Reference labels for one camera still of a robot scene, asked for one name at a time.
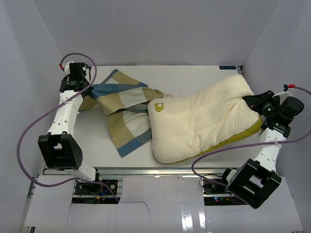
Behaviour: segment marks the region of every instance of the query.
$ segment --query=table surface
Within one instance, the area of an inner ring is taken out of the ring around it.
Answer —
[[[114,69],[175,97],[193,94],[217,81],[237,74],[236,70],[220,70],[218,66],[101,66],[95,83],[101,83]],[[93,167],[117,168],[188,168],[196,159],[162,164],[153,155],[150,140],[131,154],[121,158],[110,140],[103,110],[100,106],[77,116],[74,137],[83,151],[85,161]],[[231,145],[259,142],[255,134]],[[211,155],[198,162],[197,168],[240,167],[247,159],[254,159],[258,148],[243,148]]]

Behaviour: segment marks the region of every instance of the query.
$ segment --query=yellow emblem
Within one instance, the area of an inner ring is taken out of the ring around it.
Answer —
[[[155,103],[154,106],[157,112],[161,112],[164,109],[164,103]]]

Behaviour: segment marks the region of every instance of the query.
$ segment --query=purple hose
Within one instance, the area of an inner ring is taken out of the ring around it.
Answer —
[[[82,89],[81,91],[79,91],[78,93],[76,93],[75,95],[71,96],[70,98],[68,98],[66,101],[70,101],[72,100],[73,98],[77,97],[78,95],[80,95],[81,93],[83,93],[84,91],[86,91],[89,87],[91,87],[96,79],[96,76],[97,76],[97,66],[94,62],[94,60],[92,58],[90,58],[89,56],[83,54],[83,53],[78,53],[78,52],[73,52],[73,53],[69,53],[67,55],[65,55],[63,57],[63,59],[61,60],[60,64],[63,63],[63,61],[71,56],[71,55],[80,55],[80,56],[83,56],[83,57],[86,57],[88,58],[92,64],[94,65],[94,69],[95,69],[95,73],[94,73],[94,78],[92,79],[92,81],[90,82],[90,84],[85,87],[84,89]],[[59,185],[62,185],[64,183],[67,183],[69,181],[74,181],[74,180],[80,180],[79,178],[70,178],[70,179],[67,179],[65,181],[62,181],[60,183],[55,183],[55,184],[44,184],[44,183],[40,183],[38,182],[35,178],[33,178],[26,170],[26,168],[24,167],[22,161],[21,161],[21,158],[20,158],[20,144],[25,136],[25,134],[27,133],[27,131],[33,127],[36,123],[38,123],[40,120],[42,120],[43,118],[45,118],[47,115],[51,114],[52,112],[56,111],[58,108],[64,106],[66,104],[66,102],[62,102],[61,104],[59,104],[58,106],[54,107],[53,109],[51,109],[50,111],[48,111],[47,113],[43,114],[42,116],[40,116],[37,120],[35,120],[33,123],[31,123],[24,131],[23,133],[21,134],[21,136],[19,137],[19,140],[18,140],[18,143],[17,143],[17,148],[16,148],[16,155],[17,155],[17,161],[18,161],[18,164],[21,168],[21,170],[24,172],[24,174],[27,176],[27,178],[29,180],[31,180],[33,183],[39,185],[39,186],[42,186],[42,187],[46,187],[46,188],[50,188],[50,187],[56,187],[56,186],[59,186]],[[88,180],[84,180],[82,179],[82,181],[84,182],[87,182],[87,183],[94,183],[94,184],[102,184],[103,186],[105,186],[109,192],[111,193],[111,195],[116,199],[117,202],[119,202],[117,196],[112,192],[112,190],[110,189],[110,187],[108,185],[106,185],[105,183],[102,183],[102,182],[96,182],[96,181],[88,181]]]
[[[305,89],[305,88],[302,88],[302,87],[298,87],[298,86],[295,86],[294,87],[295,89],[299,89],[299,90],[302,90],[302,91],[305,91],[307,92],[309,95],[311,95],[311,91]],[[306,137],[308,137],[309,135],[311,134],[311,130],[309,130],[305,135],[303,135],[302,137],[298,138],[298,139],[294,139],[294,140],[288,140],[288,141],[277,141],[277,143],[279,144],[287,144],[287,143],[294,143],[294,142],[299,142],[303,139],[305,139]],[[221,186],[225,186],[226,187],[226,184],[224,183],[221,183],[221,182],[217,182],[217,181],[214,181],[212,179],[209,179],[209,178],[206,178],[202,175],[200,175],[199,173],[197,173],[195,170],[194,170],[194,165],[199,162],[201,159],[204,159],[205,157],[208,157],[209,155],[212,155],[212,154],[216,154],[216,153],[219,153],[219,152],[223,152],[223,151],[226,151],[226,150],[232,150],[232,149],[238,149],[238,148],[244,148],[244,147],[255,147],[255,146],[263,146],[263,145],[272,145],[272,144],[275,144],[276,142],[260,142],[260,143],[254,143],[254,144],[246,144],[246,145],[240,145],[240,146],[233,146],[233,147],[228,147],[228,148],[222,148],[222,149],[218,149],[218,150],[213,150],[211,152],[208,152],[204,155],[202,155],[200,158],[197,158],[192,166],[191,166],[191,169],[193,171],[194,174],[196,174],[198,177],[201,177],[202,179],[206,180],[206,181],[209,181],[209,182],[212,182],[212,183],[216,183],[218,185],[221,185]]]

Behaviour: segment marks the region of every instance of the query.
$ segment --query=purple cable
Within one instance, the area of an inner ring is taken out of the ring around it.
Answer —
[[[78,93],[76,93],[75,95],[71,96],[70,98],[68,98],[66,100],[66,102],[72,100],[73,98],[77,97],[78,95],[80,95],[81,93],[83,93],[84,91],[86,91],[89,87],[91,87],[96,79],[96,76],[97,76],[97,66],[94,62],[94,60],[92,58],[90,58],[89,56],[83,54],[83,53],[78,53],[78,52],[73,52],[73,53],[69,53],[67,55],[65,55],[63,57],[63,59],[61,60],[60,64],[63,63],[63,61],[71,56],[71,55],[80,55],[80,56],[83,56],[83,57],[86,57],[87,59],[89,59],[92,64],[94,65],[94,69],[95,69],[95,73],[94,73],[94,77],[92,79],[92,81],[89,83],[89,85],[87,87],[85,87],[84,89],[82,89],[81,91],[79,91]],[[41,187],[46,187],[46,188],[50,188],[50,187],[56,187],[56,186],[59,186],[59,185],[62,185],[64,183],[67,183],[69,181],[74,181],[74,180],[80,180],[79,178],[70,178],[70,179],[67,179],[65,181],[62,181],[60,183],[55,183],[55,184],[44,184],[44,183],[40,183],[38,182],[35,178],[33,178],[26,170],[26,168],[24,167],[22,161],[21,161],[21,158],[20,158],[20,145],[21,145],[21,142],[25,136],[25,134],[27,133],[27,131],[33,127],[36,123],[38,123],[40,120],[42,120],[43,118],[45,118],[47,115],[51,114],[52,112],[56,111],[58,108],[64,106],[66,104],[66,102],[62,102],[61,104],[59,104],[58,106],[52,108],[51,110],[49,110],[47,113],[43,114],[42,116],[40,116],[37,120],[35,120],[33,123],[31,123],[24,131],[23,133],[21,134],[21,136],[19,137],[19,140],[18,140],[18,143],[17,143],[17,148],[16,148],[16,155],[17,155],[17,161],[18,161],[18,164],[21,168],[21,170],[24,172],[24,174],[27,176],[27,178],[29,180],[31,180],[33,183],[41,186]],[[112,192],[112,190],[110,189],[110,187],[108,185],[106,185],[105,183],[102,183],[102,182],[97,182],[97,181],[88,181],[88,180],[84,180],[84,179],[81,179],[82,181],[84,182],[87,182],[87,183],[94,183],[94,184],[101,184],[103,186],[105,186],[108,191],[111,193],[111,195],[116,199],[117,202],[119,202],[117,196]]]
[[[305,88],[302,88],[302,87],[298,87],[298,86],[295,86],[294,87],[295,89],[299,89],[299,90],[302,90],[302,91],[305,91],[307,92],[309,95],[311,95],[311,91],[305,89]],[[201,157],[197,158],[192,166],[191,166],[191,169],[193,171],[194,174],[196,174],[198,177],[206,180],[206,181],[209,181],[209,182],[212,182],[212,183],[216,183],[218,185],[221,185],[221,186],[224,186],[226,187],[226,184],[224,183],[221,183],[221,182],[217,182],[217,181],[214,181],[212,179],[209,179],[209,178],[206,178],[202,175],[200,175],[199,173],[197,173],[195,170],[194,170],[194,165],[199,162],[201,159],[204,159],[205,157],[208,157],[212,154],[216,154],[216,153],[219,153],[219,152],[223,152],[223,151],[226,151],[226,150],[232,150],[232,149],[238,149],[238,148],[244,148],[244,147],[255,147],[255,146],[263,146],[263,145],[272,145],[272,144],[275,144],[275,143],[279,143],[279,144],[288,144],[288,143],[294,143],[294,142],[299,142],[303,139],[305,139],[306,137],[308,137],[309,135],[311,134],[311,130],[309,130],[305,135],[303,135],[302,137],[298,138],[298,139],[294,139],[294,140],[289,140],[289,141],[276,141],[276,142],[260,142],[260,143],[254,143],[254,144],[246,144],[246,145],[240,145],[240,146],[233,146],[233,147],[228,147],[228,148],[222,148],[222,149],[218,149],[218,150],[214,150],[214,151],[211,151],[211,152],[208,152],[204,155],[202,155]]]

